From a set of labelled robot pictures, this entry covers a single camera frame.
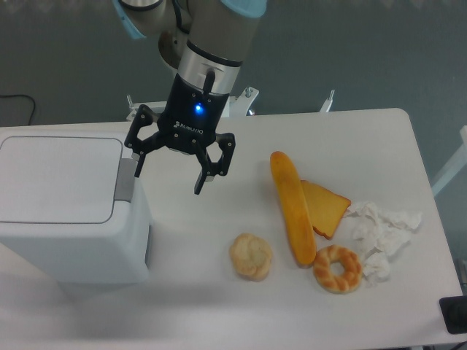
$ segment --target bagel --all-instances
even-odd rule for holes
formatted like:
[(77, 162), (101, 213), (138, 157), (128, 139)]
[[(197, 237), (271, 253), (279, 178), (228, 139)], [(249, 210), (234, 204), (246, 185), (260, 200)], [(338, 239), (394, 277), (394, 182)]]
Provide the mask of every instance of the bagel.
[[(332, 263), (341, 263), (344, 272), (335, 275), (331, 271)], [(356, 290), (362, 280), (362, 272), (358, 255), (348, 248), (334, 244), (316, 253), (313, 274), (321, 287), (329, 292), (345, 294)]]

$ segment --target metal bracket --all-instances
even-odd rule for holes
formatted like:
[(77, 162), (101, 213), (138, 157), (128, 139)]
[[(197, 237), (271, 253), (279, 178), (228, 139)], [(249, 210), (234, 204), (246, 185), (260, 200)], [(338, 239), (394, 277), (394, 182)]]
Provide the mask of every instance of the metal bracket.
[(131, 203), (134, 191), (134, 172), (136, 161), (131, 158), (120, 159), (117, 173), (117, 183), (115, 185), (114, 201), (125, 201)]
[(444, 164), (431, 182), (433, 196), (436, 197), (441, 190), (467, 165), (467, 126), (460, 129), (463, 144), (455, 151), (454, 155)]
[(230, 97), (228, 107), (225, 107), (222, 117), (255, 115), (255, 112), (251, 110), (251, 105), (255, 102), (259, 93), (259, 90), (249, 86), (243, 90), (239, 97)]
[(334, 93), (335, 90), (331, 90), (331, 94), (329, 97), (324, 101), (324, 104), (321, 106), (320, 113), (324, 112), (327, 113), (331, 110), (331, 106), (333, 105), (333, 98), (334, 98)]

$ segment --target brand logo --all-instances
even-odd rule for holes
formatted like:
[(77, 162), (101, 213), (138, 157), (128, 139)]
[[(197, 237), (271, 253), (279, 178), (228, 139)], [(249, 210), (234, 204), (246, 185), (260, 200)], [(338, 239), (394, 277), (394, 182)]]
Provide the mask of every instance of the brand logo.
[(175, 125), (174, 125), (174, 128), (182, 128), (182, 129), (187, 129), (189, 131), (193, 131), (195, 133), (200, 133), (201, 135), (203, 134), (203, 131), (201, 129), (195, 129), (195, 128), (192, 128), (188, 125), (185, 125), (181, 122), (175, 122)]

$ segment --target blue led light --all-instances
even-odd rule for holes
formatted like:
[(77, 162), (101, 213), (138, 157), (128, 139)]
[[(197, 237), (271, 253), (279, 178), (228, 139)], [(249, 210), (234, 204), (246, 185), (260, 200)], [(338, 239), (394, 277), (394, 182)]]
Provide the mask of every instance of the blue led light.
[(201, 104), (195, 105), (195, 114), (196, 115), (203, 115), (204, 114), (204, 107)]

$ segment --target container lid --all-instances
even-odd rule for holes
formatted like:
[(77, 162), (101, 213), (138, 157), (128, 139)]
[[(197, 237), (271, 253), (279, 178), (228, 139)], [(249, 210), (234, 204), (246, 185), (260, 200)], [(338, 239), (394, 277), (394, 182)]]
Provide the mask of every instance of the container lid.
[(0, 145), (0, 222), (106, 222), (122, 151), (112, 138), (7, 137)]

